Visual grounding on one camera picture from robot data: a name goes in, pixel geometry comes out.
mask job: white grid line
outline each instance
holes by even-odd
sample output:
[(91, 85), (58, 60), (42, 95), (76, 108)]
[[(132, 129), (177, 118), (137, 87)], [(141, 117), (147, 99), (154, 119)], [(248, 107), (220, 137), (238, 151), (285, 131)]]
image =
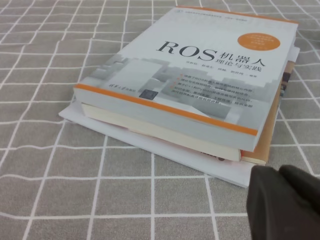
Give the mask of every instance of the white grid line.
[(20, 51), (20, 53), (19, 53), (19, 56), (18, 56), (18, 58), (16, 59), (14, 65), (12, 66), (12, 68), (10, 69), (10, 71), (6, 74), (4, 80), (3, 80), (2, 83), (0, 84), (0, 90), (2, 89), (3, 85), (6, 83), (7, 79), (9, 78), (9, 76), (11, 75), (11, 73), (13, 72), (13, 70), (16, 68), (18, 62), (20, 61), (20, 59), (21, 59), (21, 57), (22, 57), (22, 55), (23, 55), (24, 50), (25, 50), (25, 46), (23, 46), (23, 47), (21, 48), (21, 51)]
[[(248, 4), (246, 3), (231, 3), (232, 6), (248, 6)], [(252, 4), (252, 6), (254, 7), (272, 7), (272, 4), (269, 5), (255, 5)], [(297, 6), (295, 5), (277, 5), (278, 7), (286, 7), (286, 8), (296, 8)], [(63, 5), (57, 5), (57, 7), (60, 8), (76, 8), (75, 6), (63, 6)], [(303, 7), (319, 7), (319, 5), (303, 5)], [(25, 9), (25, 6), (11, 6), (11, 7), (7, 7), (7, 9)], [(33, 9), (51, 9), (52, 6), (33, 6)], [(84, 9), (97, 9), (97, 8), (101, 8), (100, 6), (81, 6), (81, 8)], [(125, 6), (107, 6), (105, 8), (110, 8), (110, 9), (124, 9), (126, 8)], [(144, 8), (144, 9), (149, 9), (150, 6), (131, 6), (130, 8)], [(172, 6), (154, 6), (154, 8), (160, 8), (160, 9), (169, 9), (172, 8)]]
[(310, 90), (310, 88), (308, 87), (308, 85), (305, 83), (305, 81), (303, 80), (303, 78), (300, 76), (300, 74), (298, 73), (298, 71), (296, 69), (293, 69), (293, 71), (295, 72), (295, 74), (298, 76), (298, 78), (300, 79), (300, 81), (302, 82), (303, 86), (305, 87), (305, 89), (308, 91), (308, 93), (310, 94), (311, 98), (313, 99), (313, 101), (315, 102), (315, 104), (319, 107), (320, 109), (320, 103), (317, 101), (317, 99), (320, 99), (320, 97), (315, 97), (314, 94), (312, 93), (312, 91)]
[[(71, 16), (74, 15), (74, 13), (54, 13), (51, 14), (50, 16)], [(18, 15), (12, 15), (12, 14), (2, 14), (1, 16), (5, 16), (5, 17), (18, 17)], [(48, 16), (48, 14), (28, 14), (28, 17), (44, 17), (44, 16)], [(77, 16), (100, 16), (100, 14), (77, 14)], [(125, 14), (121, 14), (121, 13), (107, 13), (107, 14), (101, 14), (101, 16), (125, 16)], [(128, 14), (128, 16), (150, 16), (150, 14), (147, 13), (138, 13), (138, 14)]]
[[(111, 42), (111, 43), (120, 43), (120, 41), (110, 41), (110, 40), (105, 40), (105, 42)], [(19, 55), (19, 52), (9, 52), (9, 51), (0, 51), (0, 54), (10, 54), (10, 55)], [(37, 55), (37, 56), (51, 56), (52, 53), (32, 53), (32, 52), (24, 52), (23, 55)], [(84, 56), (87, 55), (86, 53), (56, 53), (56, 56)], [(90, 56), (105, 56), (105, 55), (115, 55), (114, 53), (90, 53)]]
[(0, 44), (2, 44), (2, 41), (7, 37), (9, 33), (15, 28), (15, 26), (18, 24), (18, 22), (26, 15), (26, 13), (29, 11), (29, 9), (35, 4), (36, 0), (32, 1), (32, 4), (24, 11), (24, 13), (15, 21), (15, 23), (11, 26), (11, 28), (5, 33), (3, 38), (0, 40)]
[(226, 9), (228, 9), (228, 12), (231, 12), (230, 7), (228, 6), (228, 4), (226, 3), (225, 0), (222, 0), (222, 2), (224, 3), (224, 5), (226, 6)]
[(95, 216), (95, 213), (96, 213), (96, 206), (97, 206), (98, 194), (99, 194), (99, 189), (100, 189), (102, 170), (103, 170), (105, 156), (106, 156), (107, 141), (108, 141), (108, 137), (105, 136), (104, 137), (104, 142), (103, 142), (103, 150), (102, 150), (102, 153), (101, 153), (101, 160), (100, 160), (100, 165), (99, 165), (98, 177), (97, 177), (96, 184), (95, 184), (95, 190), (94, 190), (94, 196), (93, 196), (93, 202), (92, 202), (92, 209), (91, 209), (91, 216), (90, 216), (90, 220), (89, 220), (86, 240), (91, 240), (92, 228), (93, 228), (93, 225), (94, 225), (94, 216)]
[(10, 0), (0, 11), (0, 15), (3, 13), (4, 10), (7, 9), (7, 7), (12, 3), (13, 0)]
[(155, 154), (151, 153), (151, 220), (150, 220), (150, 239), (155, 240)]
[[(16, 220), (69, 220), (69, 219), (90, 219), (91, 215), (72, 216), (16, 216), (0, 212), (0, 216)], [(215, 217), (246, 217), (247, 213), (216, 213)], [(205, 218), (211, 217), (210, 213), (177, 213), (177, 214), (155, 214), (155, 218)], [(128, 214), (128, 215), (95, 215), (94, 219), (127, 219), (127, 218), (151, 218), (151, 214)]]
[(151, 25), (152, 24), (154, 24), (154, 0), (151, 0)]
[(249, 1), (249, 0), (246, 0), (246, 2), (249, 4), (249, 6), (250, 6), (250, 8), (253, 10), (254, 14), (255, 14), (255, 15), (258, 15), (258, 13), (256, 12), (254, 6), (252, 6), (252, 4), (250, 3), (250, 1)]
[(192, 175), (192, 176), (87, 176), (87, 177), (77, 177), (77, 176), (46, 176), (46, 177), (27, 177), (18, 174), (4, 174), (0, 176), (0, 179), (4, 178), (16, 178), (26, 181), (40, 181), (40, 180), (144, 180), (144, 179), (204, 179), (204, 175)]
[(92, 41), (93, 41), (93, 39), (90, 38), (88, 49), (87, 49), (86, 55), (85, 55), (84, 60), (83, 60), (83, 64), (82, 64), (82, 67), (81, 67), (81, 70), (80, 70), (80, 74), (79, 74), (79, 78), (77, 80), (77, 83), (80, 82), (80, 80), (82, 78), (82, 74), (84, 73), (84, 70), (85, 70), (85, 67), (86, 67), (86, 64), (87, 64), (87, 60), (88, 60), (88, 56), (89, 56), (89, 53), (91, 51)]
[(56, 0), (56, 1), (55, 1), (54, 5), (53, 5), (53, 7), (52, 7), (52, 9), (51, 9), (51, 11), (49, 12), (49, 14), (47, 14), (46, 18), (43, 20), (43, 22), (42, 22), (41, 25), (38, 27), (38, 29), (35, 30), (34, 35), (33, 35), (33, 37), (30, 39), (30, 41), (29, 41), (28, 44), (31, 44), (31, 43), (34, 41), (34, 39), (36, 38), (39, 30), (43, 27), (43, 25), (45, 24), (45, 22), (47, 21), (47, 19), (51, 16), (51, 13), (53, 12), (54, 7), (55, 7), (56, 4), (58, 3), (58, 1), (59, 1), (59, 0)]
[(206, 192), (208, 195), (208, 201), (209, 201), (209, 208), (210, 208), (210, 215), (212, 219), (212, 228), (213, 228), (213, 233), (214, 233), (214, 239), (219, 240), (219, 233), (218, 233), (218, 228), (217, 228), (217, 221), (216, 221), (216, 216), (215, 216), (215, 210), (214, 210), (214, 203), (211, 195), (211, 190), (210, 190), (210, 184), (209, 184), (209, 179), (208, 175), (204, 175), (204, 181), (205, 181), (205, 187), (206, 187)]
[(295, 4), (298, 8), (300, 8), (306, 15), (308, 15), (309, 17), (311, 17), (312, 19), (314, 19), (314, 20), (316, 21), (316, 23), (320, 26), (319, 21), (318, 21), (314, 16), (312, 16), (312, 15), (310, 15), (308, 12), (306, 12), (306, 11), (304, 10), (304, 8), (301, 7), (301, 6), (296, 2), (296, 0), (292, 0), (292, 2), (294, 2), (294, 4)]
[(286, 118), (285, 118), (284, 114), (282, 113), (281, 109), (279, 109), (279, 113), (280, 113), (282, 119), (284, 120), (284, 124), (285, 124), (286, 128), (288, 129), (288, 131), (290, 132), (294, 143), (297, 145), (297, 148), (300, 152), (300, 155), (302, 156), (303, 161), (305, 162), (306, 167), (308, 168), (309, 172), (312, 175), (314, 175), (315, 173), (314, 173), (313, 169), (311, 168), (310, 163), (308, 162), (308, 159), (307, 159), (304, 151), (302, 150), (301, 146), (299, 145), (298, 140), (297, 140), (294, 132), (292, 131), (291, 127), (289, 126), (288, 122), (286, 121)]
[[(39, 23), (20, 23), (20, 25), (39, 25)], [(56, 22), (46, 22), (45, 24), (52, 24), (52, 25), (55, 25), (57, 24)], [(68, 22), (59, 22), (59, 24), (68, 24)], [(92, 23), (92, 22), (81, 22), (81, 23), (73, 23), (73, 24), (81, 24), (81, 25), (96, 25), (96, 23)], [(100, 22), (99, 23), (100, 25), (108, 25), (109, 23), (103, 23), (103, 22)], [(318, 32), (320, 31), (320, 29), (307, 29), (307, 28), (300, 28), (299, 29), (300, 31), (313, 31), (313, 32)], [(55, 34), (55, 33), (64, 33), (65, 31), (64, 30), (41, 30), (39, 31), (40, 33), (52, 33), (52, 34)], [(67, 31), (67, 33), (73, 33), (73, 34), (93, 34), (95, 31), (76, 31), (76, 30), (70, 30), (70, 31)], [(136, 33), (142, 33), (143, 31), (126, 31), (125, 33), (126, 34), (136, 34)], [(15, 31), (15, 32), (12, 32), (10, 34), (25, 34), (25, 33), (34, 33), (34, 31)], [(96, 32), (97, 34), (122, 34), (123, 31), (97, 31)], [(315, 41), (315, 42), (318, 42), (318, 40), (315, 40), (315, 39), (309, 39), (310, 41)], [(103, 40), (103, 39), (95, 39), (95, 41), (110, 41), (110, 40)], [(11, 45), (24, 45), (24, 44), (28, 44), (27, 42), (25, 43), (2, 43), (1, 45), (8, 45), (8, 44), (11, 44)]]
[[(300, 144), (271, 144), (271, 147), (320, 147), (320, 143), (300, 143)], [(3, 147), (0, 148), (0, 151), (13, 151), (13, 150), (19, 150), (24, 148), (31, 148), (31, 149), (38, 149), (38, 150), (44, 150), (44, 149), (51, 149), (54, 146), (35, 146), (35, 145), (22, 145), (18, 147)], [(67, 146), (67, 145), (57, 145), (58, 148), (65, 148), (65, 149), (73, 149), (73, 150), (99, 150), (103, 149), (103, 146)], [(107, 149), (139, 149), (139, 147), (136, 146), (106, 146)]]
[[(97, 68), (100, 67), (100, 65), (87, 65), (84, 66), (84, 68)], [(55, 66), (49, 66), (49, 67), (16, 67), (15, 70), (42, 70), (42, 69), (81, 69), (81, 66), (71, 66), (71, 67), (55, 67)], [(0, 70), (10, 70), (11, 67), (0, 67)]]
[(318, 40), (313, 40), (313, 39), (308, 39), (306, 37), (304, 37), (298, 30), (296, 31), (301, 37), (297, 37), (300, 39), (304, 39), (306, 40), (306, 42), (310, 45), (310, 47), (312, 48), (314, 54), (318, 57), (318, 59), (320, 60), (320, 55), (318, 54), (318, 51), (320, 51), (320, 49), (315, 49), (315, 47), (313, 46), (313, 44), (310, 41), (315, 41), (315, 42), (319, 42)]
[[(53, 59), (54, 59), (54, 57), (55, 57), (55, 53), (56, 53), (57, 50), (58, 50), (58, 46), (59, 46), (59, 41), (58, 41), (58, 42), (56, 43), (56, 45), (55, 45), (54, 53), (52, 54), (52, 57), (51, 57), (51, 59), (50, 59), (50, 62), (49, 62), (49, 64), (48, 64), (47, 68), (45, 69), (45, 71), (44, 71), (44, 73), (43, 73), (43, 76), (42, 76), (42, 78), (41, 78), (41, 80), (40, 80), (39, 83), (42, 83), (42, 82), (44, 81), (45, 76), (47, 75), (47, 72), (48, 72), (48, 70), (49, 70), (49, 67), (51, 66), (51, 64), (52, 64), (52, 62), (53, 62)], [(32, 101), (35, 99), (36, 95), (38, 94), (38, 91), (39, 91), (39, 89), (40, 89), (40, 86), (41, 86), (41, 84), (39, 84), (39, 85), (37, 86), (37, 88), (35, 89), (35, 91), (34, 91), (34, 93), (33, 93), (33, 96), (32, 96), (32, 98), (31, 98), (31, 101), (28, 103), (28, 106), (26, 107), (26, 109), (24, 110), (24, 112), (22, 113), (22, 115), (20, 116), (20, 118), (19, 118), (19, 120), (18, 120), (18, 123), (15, 125), (15, 128), (14, 128), (14, 130), (13, 130), (12, 136), (11, 136), (10, 141), (9, 141), (9, 144), (8, 144), (8, 149), (11, 148), (11, 146), (12, 146), (12, 144), (13, 144), (13, 141), (14, 141), (14, 138), (15, 138), (15, 136), (16, 136), (16, 133), (17, 133), (17, 131), (18, 131), (18, 128), (19, 128), (19, 126), (20, 126), (20, 123), (21, 123), (22, 119), (24, 119), (24, 117), (25, 117), (25, 115), (27, 114), (28, 110), (30, 109), (31, 104), (32, 104)], [(6, 150), (6, 151), (4, 152), (4, 154), (3, 154), (3, 156), (2, 156), (2, 159), (1, 159), (1, 161), (0, 161), (0, 169), (1, 169), (1, 166), (2, 166), (3, 162), (4, 162), (5, 159), (6, 159), (6, 156), (8, 155), (8, 152), (9, 152), (9, 150)]]
[(127, 0), (127, 6), (126, 6), (126, 12), (125, 12), (125, 19), (123, 21), (123, 31), (122, 31), (122, 36), (121, 36), (121, 45), (120, 45), (120, 50), (124, 47), (124, 37), (126, 33), (126, 24), (128, 20), (128, 12), (129, 12), (129, 6), (130, 6), (130, 0)]
[(82, 2), (83, 2), (83, 0), (81, 0), (81, 1), (79, 2), (79, 5), (77, 6), (76, 10), (74, 11), (74, 14), (73, 14), (73, 16), (72, 16), (72, 18), (71, 18), (71, 20), (70, 20), (70, 22), (69, 22), (69, 25), (68, 25), (68, 26), (66, 27), (66, 29), (64, 30), (64, 34), (63, 34), (62, 39), (61, 39), (62, 41), (65, 39), (66, 34), (67, 34), (67, 31), (68, 31), (68, 29), (70, 28), (71, 24), (73, 23), (73, 21), (74, 21), (74, 19), (75, 19), (75, 16), (77, 15), (78, 10), (79, 10), (79, 7), (80, 7), (80, 5), (82, 4)]
[(96, 33), (97, 33), (97, 27), (98, 27), (98, 25), (99, 25), (99, 23), (100, 23), (100, 21), (101, 21), (101, 17), (102, 17), (102, 13), (104, 12), (104, 9), (105, 9), (105, 6), (106, 6), (106, 2), (107, 2), (107, 0), (104, 0), (103, 1), (103, 5), (102, 5), (102, 8), (101, 8), (101, 11), (100, 11), (100, 14), (99, 14), (99, 18), (98, 18), (98, 21), (96, 22), (96, 25), (95, 25), (95, 27), (94, 27), (94, 31), (93, 31), (93, 36), (92, 36), (92, 38), (95, 38), (96, 37)]
[[(277, 7), (277, 5), (274, 4), (274, 2), (272, 0), (269, 0), (269, 2), (275, 7), (275, 9), (281, 14), (281, 16), (284, 18), (284, 19), (288, 19), (286, 18), (283, 13), (279, 10), (279, 8)], [(307, 39), (305, 38), (300, 32), (299, 30), (296, 31), (301, 37), (302, 39), (306, 40), (309, 45), (311, 46), (311, 48), (313, 49), (314, 53), (316, 54), (316, 56), (318, 57), (318, 59), (320, 60), (320, 55), (318, 54), (317, 50), (315, 49), (315, 47), (312, 45), (312, 43)]]
[(47, 166), (46, 166), (46, 168), (45, 168), (45, 172), (44, 172), (43, 179), (41, 180), (40, 187), (39, 187), (38, 192), (37, 192), (37, 195), (36, 195), (36, 197), (35, 197), (35, 200), (34, 200), (34, 203), (33, 203), (33, 207), (32, 207), (32, 211), (31, 211), (31, 215), (30, 215), (30, 219), (29, 219), (28, 224), (27, 224), (27, 226), (26, 226), (26, 229), (25, 229), (25, 231), (24, 231), (22, 240), (26, 240), (27, 237), (28, 237), (28, 234), (29, 234), (29, 231), (30, 231), (30, 228), (31, 228), (31, 225), (32, 225), (32, 221), (33, 221), (32, 217), (34, 217), (35, 214), (36, 214), (36, 209), (37, 209), (37, 206), (38, 206), (38, 202), (39, 202), (39, 199), (40, 199), (42, 190), (43, 190), (43, 188), (44, 188), (45, 181), (46, 181), (46, 178), (47, 178), (47, 176), (48, 176), (48, 172), (49, 172), (49, 169), (50, 169), (52, 160), (53, 160), (53, 158), (54, 158), (54, 154), (55, 154), (55, 152), (56, 152), (57, 144), (58, 144), (58, 142), (59, 142), (59, 140), (60, 140), (60, 137), (61, 137), (61, 135), (62, 135), (62, 131), (63, 131), (63, 129), (64, 129), (64, 126), (65, 126), (65, 125), (63, 125), (63, 126), (61, 127), (61, 129), (60, 129), (60, 131), (59, 131), (59, 134), (58, 134), (58, 136), (57, 136), (57, 138), (56, 138), (56, 140), (55, 140), (55, 143), (54, 143), (55, 146), (52, 148), (52, 151), (51, 151), (51, 154), (50, 154), (50, 157), (49, 157), (49, 161), (48, 161)]
[[(0, 148), (1, 151), (5, 150), (18, 150), (24, 148), (32, 148), (32, 149), (51, 149), (54, 145), (50, 146), (35, 146), (35, 145), (22, 145), (18, 147), (7, 147), (7, 148)], [(67, 145), (57, 145), (58, 148), (65, 148), (65, 149), (74, 149), (74, 150), (89, 150), (89, 149), (103, 149), (103, 146), (67, 146)], [(107, 149), (138, 149), (136, 146), (106, 146)]]
[[(43, 76), (42, 76), (42, 78), (41, 78), (41, 80), (40, 80), (40, 83), (42, 83), (43, 80), (45, 79), (45, 76), (47, 75), (49, 66), (51, 66), (51, 64), (52, 64), (52, 62), (53, 62), (53, 60), (54, 60), (54, 57), (55, 57), (56, 52), (57, 52), (57, 50), (58, 50), (58, 47), (59, 47), (59, 41), (58, 41), (57, 44), (55, 45), (54, 53), (52, 54), (52, 57), (51, 57), (51, 59), (50, 59), (50, 62), (49, 62), (49, 64), (48, 64), (48, 66), (47, 66), (48, 68), (45, 70), (45, 72), (44, 72), (44, 74), (43, 74)], [(34, 94), (33, 94), (33, 97), (32, 97), (32, 100), (36, 97), (36, 95), (37, 95), (37, 93), (38, 93), (38, 90), (40, 89), (40, 86), (41, 86), (41, 85), (39, 84), (38, 87), (37, 87), (37, 89), (35, 90), (35, 92), (34, 92)], [(19, 120), (22, 120), (22, 119), (23, 119), (23, 117), (25, 116), (25, 114), (26, 114), (27, 111), (29, 110), (30, 106), (31, 106), (31, 103), (29, 103), (29, 105), (28, 105), (28, 107), (26, 108), (25, 112), (21, 115), (21, 119), (19, 119)], [(20, 124), (20, 123), (17, 123), (15, 130), (18, 129), (19, 124)], [(55, 140), (55, 143), (54, 143), (54, 147), (52, 148), (52, 151), (51, 151), (51, 154), (50, 154), (50, 157), (49, 157), (47, 166), (46, 166), (46, 168), (45, 168), (45, 172), (44, 172), (44, 176), (43, 176), (44, 178), (43, 178), (43, 180), (41, 181), (40, 187), (39, 187), (39, 189), (38, 189), (37, 195), (36, 195), (35, 200), (34, 200), (34, 203), (33, 203), (32, 211), (31, 211), (31, 215), (30, 215), (31, 217), (34, 217), (34, 216), (35, 216), (36, 209), (37, 209), (37, 205), (38, 205), (38, 202), (39, 202), (39, 199), (40, 199), (40, 196), (41, 196), (41, 192), (42, 192), (42, 190), (43, 190), (43, 188), (44, 188), (44, 185), (45, 185), (45, 181), (46, 181), (45, 178), (48, 176), (48, 172), (49, 172), (49, 169), (50, 169), (50, 166), (51, 166), (51, 162), (52, 162), (52, 159), (53, 159), (53, 157), (54, 157), (54, 154), (55, 154), (55, 151), (56, 151), (56, 148), (57, 148), (57, 145), (58, 145), (58, 141), (59, 141), (59, 139), (60, 139), (60, 136), (61, 136), (61, 134), (62, 134), (62, 131), (63, 131), (63, 129), (64, 129), (64, 126), (65, 126), (65, 122), (62, 124), (62, 127), (61, 127), (61, 129), (60, 129), (60, 131), (59, 131), (59, 133), (58, 133), (58, 135), (57, 135), (57, 137), (56, 137), (56, 140)], [(28, 221), (28, 223), (27, 223), (27, 226), (26, 226), (26, 228), (25, 228), (25, 231), (24, 231), (22, 240), (26, 240), (26, 239), (27, 239), (28, 234), (29, 234), (29, 231), (30, 231), (30, 228), (31, 228), (31, 225), (32, 225), (32, 219), (30, 219), (30, 220)]]
[(296, 64), (295, 67), (305, 67), (305, 66), (313, 66), (313, 65), (320, 65), (320, 62), (305, 63), (305, 64)]

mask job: orange stripe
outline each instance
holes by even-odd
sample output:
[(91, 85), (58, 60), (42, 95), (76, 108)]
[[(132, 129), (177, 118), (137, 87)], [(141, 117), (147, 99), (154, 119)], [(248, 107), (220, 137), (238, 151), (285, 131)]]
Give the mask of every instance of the orange stripe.
[(184, 116), (186, 118), (189, 119), (193, 119), (193, 120), (197, 120), (203, 123), (207, 123), (207, 124), (211, 124), (211, 125), (215, 125), (215, 126), (219, 126), (222, 128), (226, 128), (226, 129), (230, 129), (233, 131), (237, 131), (240, 133), (244, 133), (244, 134), (249, 134), (249, 135), (253, 135), (256, 136), (258, 134), (258, 131), (256, 129), (252, 129), (252, 128), (248, 128), (248, 127), (244, 127), (244, 126), (239, 126), (239, 125), (235, 125), (232, 123), (228, 123), (228, 122), (224, 122), (224, 121), (220, 121), (211, 117), (207, 117), (207, 116), (202, 116), (202, 115), (198, 115), (196, 113), (192, 113), (192, 112), (188, 112), (185, 110), (181, 110), (181, 109), (177, 109), (171, 106), (166, 106), (163, 104), (159, 104), (153, 101), (149, 101), (143, 98), (138, 98), (135, 96), (128, 96), (122, 93), (118, 93), (118, 92), (114, 92), (114, 91), (110, 91), (107, 89), (101, 89), (95, 86), (89, 86), (89, 85), (85, 85), (85, 84), (77, 84), (75, 86), (75, 88), (77, 89), (83, 89), (86, 91), (90, 91), (90, 92), (94, 92), (94, 93), (98, 93), (98, 94), (103, 94), (103, 95), (107, 95), (110, 97), (114, 97), (117, 99), (122, 99), (125, 101), (129, 101), (132, 103), (136, 103), (136, 104), (140, 104), (140, 105), (144, 105), (147, 107), (151, 107), (151, 108), (155, 108), (155, 109), (159, 109), (162, 111), (166, 111), (172, 114), (177, 114), (177, 115), (181, 115)]
[(269, 17), (269, 16), (251, 15), (251, 14), (239, 13), (239, 12), (233, 12), (233, 11), (222, 11), (222, 10), (217, 10), (217, 9), (207, 8), (207, 7), (200, 7), (200, 6), (177, 6), (177, 8), (206, 10), (206, 11), (210, 11), (210, 12), (233, 14), (233, 15), (240, 15), (240, 16), (252, 17), (252, 18), (257, 18), (257, 19), (268, 19), (268, 20), (275, 20), (275, 21), (292, 23), (292, 24), (299, 24), (297, 21), (292, 21), (292, 20), (274, 18), (274, 17)]

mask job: orange circle sticker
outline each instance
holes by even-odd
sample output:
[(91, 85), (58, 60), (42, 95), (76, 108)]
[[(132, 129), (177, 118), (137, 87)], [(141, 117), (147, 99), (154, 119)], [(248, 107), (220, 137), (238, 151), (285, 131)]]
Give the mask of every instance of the orange circle sticker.
[(238, 38), (238, 43), (250, 50), (269, 51), (280, 46), (278, 38), (264, 33), (247, 33)]

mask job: checkered fabric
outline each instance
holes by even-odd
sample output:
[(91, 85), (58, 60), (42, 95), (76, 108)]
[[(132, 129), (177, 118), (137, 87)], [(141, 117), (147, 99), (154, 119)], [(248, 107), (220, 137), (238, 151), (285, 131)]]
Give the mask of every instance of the checkered fabric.
[(269, 165), (320, 177), (320, 0), (0, 0), (1, 240), (249, 240), (247, 190), (63, 120), (176, 5), (300, 22)]

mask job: book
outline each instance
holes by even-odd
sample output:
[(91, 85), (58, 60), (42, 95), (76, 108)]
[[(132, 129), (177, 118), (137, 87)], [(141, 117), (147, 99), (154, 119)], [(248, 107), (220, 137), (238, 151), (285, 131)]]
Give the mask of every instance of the book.
[(240, 150), (257, 145), (297, 26), (176, 7), (77, 84), (75, 96), (119, 122), (166, 128), (207, 143), (201, 152), (239, 161)]
[[(290, 53), (289, 53), (289, 56), (288, 56), (288, 62), (287, 62), (285, 71), (283, 73), (281, 84), (279, 85), (279, 88), (278, 88), (277, 93), (275, 95), (275, 98), (273, 100), (270, 112), (269, 112), (268, 117), (266, 119), (263, 131), (261, 133), (261, 137), (260, 137), (260, 139), (258, 141), (258, 144), (257, 144), (254, 152), (243, 151), (242, 152), (241, 161), (251, 162), (251, 163), (259, 164), (259, 165), (265, 165), (268, 162), (270, 144), (271, 144), (272, 135), (273, 135), (273, 129), (274, 129), (275, 122), (276, 122), (276, 116), (277, 116), (277, 112), (278, 112), (278, 108), (279, 108), (279, 103), (281, 101), (281, 97), (283, 96), (283, 92), (281, 92), (281, 90), (283, 90), (283, 89), (285, 90), (283, 85), (287, 85), (287, 83), (289, 81), (290, 74), (291, 74), (291, 72), (292, 72), (292, 70), (294, 68), (294, 65), (295, 65), (295, 62), (297, 60), (299, 52), (300, 52), (300, 49), (298, 47), (293, 47), (290, 50)], [(106, 112), (103, 109), (95, 110), (95, 107), (90, 106), (90, 105), (86, 105), (86, 104), (83, 104), (83, 103), (82, 103), (82, 108), (83, 108), (84, 111), (87, 111), (86, 115), (88, 117), (92, 117), (94, 119), (98, 119), (98, 120), (103, 121), (103, 122), (107, 122), (107, 123), (110, 123), (110, 124), (115, 124), (115, 125), (118, 125), (118, 126), (125, 127), (125, 128), (127, 128), (128, 130), (131, 130), (134, 133), (138, 133), (140, 135), (141, 134), (145, 135), (149, 139), (150, 139), (150, 137), (154, 137), (154, 135), (152, 135), (152, 133), (153, 133), (152, 130), (149, 131), (149, 128), (147, 126), (143, 127), (144, 124), (145, 124), (144, 122), (140, 122), (140, 123), (138, 122), (137, 123), (136, 120), (132, 120), (132, 119), (129, 119), (127, 121), (125, 121), (124, 119), (121, 119), (122, 122), (119, 122), (118, 121), (119, 120), (118, 117), (113, 119), (112, 117), (110, 117), (113, 114), (110, 113), (110, 112)], [(132, 130), (131, 128), (141, 129), (141, 131)], [(166, 134), (166, 129), (165, 128), (164, 129), (159, 129), (159, 131)], [(124, 141), (124, 142), (127, 141), (126, 138), (121, 138), (121, 140)], [(154, 141), (159, 142), (161, 140), (158, 139), (158, 138), (154, 138)], [(174, 149), (175, 148), (179, 149), (179, 150), (181, 149), (181, 146), (179, 146), (178, 144), (171, 144), (170, 142), (172, 143), (173, 141), (172, 140), (171, 141), (167, 141), (167, 142), (163, 142), (162, 141), (163, 144), (166, 144), (167, 146), (171, 146)], [(162, 155), (162, 151), (159, 152), (159, 150), (160, 149), (158, 149), (157, 153), (159, 153), (159, 155)], [(194, 158), (194, 160), (193, 160), (194, 162), (192, 164), (192, 167), (195, 168), (195, 169), (198, 169), (198, 170), (200, 170), (202, 172), (206, 172), (206, 171), (203, 168), (201, 168), (201, 166), (202, 166), (202, 164), (201, 164), (202, 159), (200, 157), (201, 154), (208, 155), (211, 158), (211, 160), (213, 160), (214, 162), (217, 161), (217, 160), (220, 160), (220, 161), (226, 160), (225, 162), (226, 163), (228, 162), (228, 159), (224, 159), (224, 158), (221, 158), (221, 157), (216, 157), (214, 152), (213, 152), (213, 154), (207, 154), (207, 153), (203, 153), (203, 152), (198, 152), (197, 151), (196, 154), (197, 154), (197, 158)]]
[(127, 128), (98, 121), (85, 116), (81, 103), (75, 101), (59, 113), (59, 116), (82, 125), (101, 134), (126, 142), (138, 148), (152, 152), (210, 176), (247, 188), (250, 182), (251, 168), (255, 165), (246, 161), (220, 161), (180, 145), (161, 139), (138, 134)]

